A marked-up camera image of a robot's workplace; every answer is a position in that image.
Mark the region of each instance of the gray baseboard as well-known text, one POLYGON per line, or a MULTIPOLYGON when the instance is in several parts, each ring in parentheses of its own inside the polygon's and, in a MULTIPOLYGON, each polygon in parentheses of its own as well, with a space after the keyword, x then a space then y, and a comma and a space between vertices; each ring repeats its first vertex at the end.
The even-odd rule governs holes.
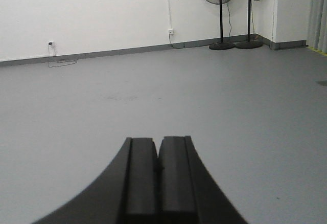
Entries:
POLYGON ((293 49, 293 48, 305 48, 307 47, 306 40, 300 41, 286 41, 286 42, 273 42, 265 37, 257 35, 257 39, 263 44, 268 45, 271 50, 293 49))
MULTIPOLYGON (((239 42, 239 41, 245 41, 246 38, 247 35, 231 36, 231 37, 224 37, 224 41, 239 42)), ((251 39, 256 39, 263 42, 265 45, 268 45, 272 50, 307 47, 305 40, 276 43, 257 34, 251 34, 251 39)), ((160 50, 168 50, 171 48, 176 48, 176 49, 194 48, 194 47, 207 46, 217 41, 219 41, 219 38, 179 42, 179 43, 173 43, 172 45, 163 44, 163 45, 148 46, 148 47, 141 47, 141 48, 119 49, 119 50, 101 51, 101 52, 92 52, 92 53, 81 53, 81 54, 70 54, 70 55, 51 56, 51 57, 43 57, 43 58, 2 61, 0 62, 0 67, 22 65, 22 64, 55 62, 61 59, 74 60, 74 59, 105 57, 105 56, 112 56, 112 55, 145 53, 145 52, 153 52, 153 51, 160 51, 160 50)))

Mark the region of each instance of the electrical cable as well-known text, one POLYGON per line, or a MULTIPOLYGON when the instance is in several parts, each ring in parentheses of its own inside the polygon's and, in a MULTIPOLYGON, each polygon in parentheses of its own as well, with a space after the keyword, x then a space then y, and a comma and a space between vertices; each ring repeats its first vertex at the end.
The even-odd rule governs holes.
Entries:
POLYGON ((183 45, 184 45, 183 48, 176 48, 176 47, 173 46, 172 41, 170 40, 170 36, 171 36, 171 35, 172 35, 172 33, 169 32, 169 43, 170 43, 170 46, 171 46, 172 48, 174 48, 174 49, 184 49, 184 48, 185 48, 185 42, 183 42, 183 45))
POLYGON ((254 22, 253 22, 253 6, 252 6, 252 0, 251 0, 251 15, 252 15, 252 27, 253 27, 253 33, 255 34, 254 22))
POLYGON ((230 42, 230 33, 232 30, 232 26, 231 26, 231 22, 230 22, 229 0, 227 0, 227 9, 228 9, 228 22, 229 22, 229 26, 230 26, 229 34, 228 34, 228 42, 230 42))
POLYGON ((69 64, 62 64, 62 65, 53 65, 50 66, 49 65, 49 59, 50 59, 50 46, 48 45, 48 67, 52 68, 52 67, 62 67, 62 66, 67 66, 67 65, 72 65, 72 64, 76 64, 78 59, 75 60, 69 60, 69 59, 60 59, 57 60, 57 64, 61 64, 61 63, 69 63, 69 64))

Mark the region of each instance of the wall outlet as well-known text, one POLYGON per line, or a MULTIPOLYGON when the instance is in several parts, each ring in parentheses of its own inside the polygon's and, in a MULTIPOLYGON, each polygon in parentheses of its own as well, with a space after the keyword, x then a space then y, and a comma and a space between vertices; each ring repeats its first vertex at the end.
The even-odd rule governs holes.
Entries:
POLYGON ((56 45, 54 41, 48 42, 49 56, 56 56, 56 45))

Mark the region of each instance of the gray curtain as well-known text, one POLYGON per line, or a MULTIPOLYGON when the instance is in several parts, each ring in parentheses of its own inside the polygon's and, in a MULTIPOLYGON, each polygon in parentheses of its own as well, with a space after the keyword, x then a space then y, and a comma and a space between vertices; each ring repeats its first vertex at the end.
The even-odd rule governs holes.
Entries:
POLYGON ((327 53, 327 0, 311 0, 308 45, 327 53))

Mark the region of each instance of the fan base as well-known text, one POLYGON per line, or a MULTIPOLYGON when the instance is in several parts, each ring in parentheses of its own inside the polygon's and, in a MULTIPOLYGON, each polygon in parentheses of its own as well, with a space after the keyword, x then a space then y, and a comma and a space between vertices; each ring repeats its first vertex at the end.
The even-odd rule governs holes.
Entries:
POLYGON ((242 41, 236 43, 238 49, 255 49, 260 48, 262 45, 263 43, 259 41, 242 41))
POLYGON ((210 49, 212 50, 226 50, 226 49, 232 49, 235 47, 234 43, 231 42, 215 42, 209 46, 210 49))

